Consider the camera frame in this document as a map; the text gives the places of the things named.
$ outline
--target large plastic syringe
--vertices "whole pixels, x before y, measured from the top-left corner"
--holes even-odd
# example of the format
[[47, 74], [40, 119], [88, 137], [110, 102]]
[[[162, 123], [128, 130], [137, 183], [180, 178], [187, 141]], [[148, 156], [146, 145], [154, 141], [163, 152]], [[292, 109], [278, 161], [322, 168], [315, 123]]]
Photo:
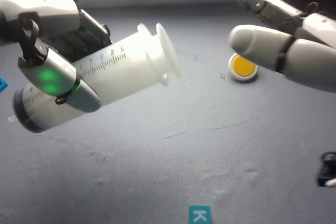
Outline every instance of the large plastic syringe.
[[[73, 63], [77, 74], [98, 95], [101, 106], [147, 87], [168, 84], [167, 73], [182, 72], [171, 41], [161, 24], [152, 36], [140, 24], [138, 32]], [[29, 131], [39, 133], [85, 112], [68, 103], [56, 104], [33, 84], [16, 91], [13, 108], [17, 119]]]

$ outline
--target blue key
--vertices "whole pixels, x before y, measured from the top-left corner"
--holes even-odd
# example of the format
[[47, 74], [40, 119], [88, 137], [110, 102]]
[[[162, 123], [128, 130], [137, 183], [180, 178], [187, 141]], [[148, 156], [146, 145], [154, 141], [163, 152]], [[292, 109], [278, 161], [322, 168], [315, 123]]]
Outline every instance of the blue key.
[[189, 206], [189, 224], [211, 224], [210, 206]]
[[8, 86], [4, 79], [0, 78], [0, 92], [3, 91]]

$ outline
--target crack on surface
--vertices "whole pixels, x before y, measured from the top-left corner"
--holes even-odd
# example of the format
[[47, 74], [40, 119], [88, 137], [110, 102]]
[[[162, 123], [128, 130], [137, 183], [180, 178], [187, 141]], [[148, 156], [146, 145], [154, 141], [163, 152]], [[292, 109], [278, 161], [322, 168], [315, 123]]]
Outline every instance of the crack on surface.
[[185, 134], [185, 133], [188, 133], [188, 132], [194, 132], [194, 131], [214, 131], [214, 130], [222, 130], [222, 129], [230, 128], [230, 127], [233, 127], [233, 126], [239, 126], [239, 125], [241, 125], [241, 124], [244, 124], [244, 123], [253, 121], [254, 119], [256, 119], [256, 118], [249, 119], [249, 120], [245, 120], [245, 121], [242, 121], [242, 122], [239, 122], [239, 123], [235, 123], [235, 124], [228, 125], [228, 126], [223, 126], [223, 127], [191, 129], [191, 130], [183, 131], [183, 132], [180, 132], [180, 133], [177, 133], [177, 134], [173, 134], [173, 135], [166, 136], [165, 138], [172, 138], [172, 137], [180, 136], [180, 135], [183, 135], [183, 134]]

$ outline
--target round yellow button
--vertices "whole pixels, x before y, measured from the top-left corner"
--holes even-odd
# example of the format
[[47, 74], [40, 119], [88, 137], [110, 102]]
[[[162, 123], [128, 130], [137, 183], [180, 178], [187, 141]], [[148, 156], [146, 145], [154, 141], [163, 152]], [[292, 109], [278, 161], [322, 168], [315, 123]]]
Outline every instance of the round yellow button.
[[233, 61], [233, 70], [240, 76], [249, 76], [254, 73], [256, 65], [238, 55]]

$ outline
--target gray tabletop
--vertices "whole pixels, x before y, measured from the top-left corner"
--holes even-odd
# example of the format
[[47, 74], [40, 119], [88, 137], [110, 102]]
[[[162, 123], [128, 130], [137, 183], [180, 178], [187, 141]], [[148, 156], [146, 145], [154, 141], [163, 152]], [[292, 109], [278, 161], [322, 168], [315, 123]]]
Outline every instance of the gray tabletop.
[[166, 28], [181, 78], [91, 115], [32, 134], [11, 99], [26, 79], [19, 45], [0, 48], [0, 223], [188, 223], [210, 205], [213, 223], [334, 223], [336, 190], [314, 181], [336, 146], [336, 96], [259, 69], [228, 75], [232, 6], [91, 10], [118, 41], [145, 23]]

